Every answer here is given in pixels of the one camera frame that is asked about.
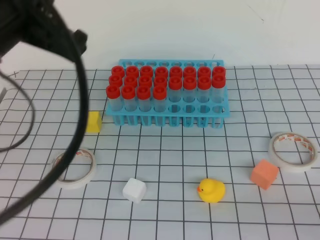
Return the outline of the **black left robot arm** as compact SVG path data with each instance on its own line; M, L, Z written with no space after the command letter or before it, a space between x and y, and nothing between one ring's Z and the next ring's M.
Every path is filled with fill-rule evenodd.
M0 2L1 57L22 42L78 63L87 40L82 30L72 31L66 26L53 0Z

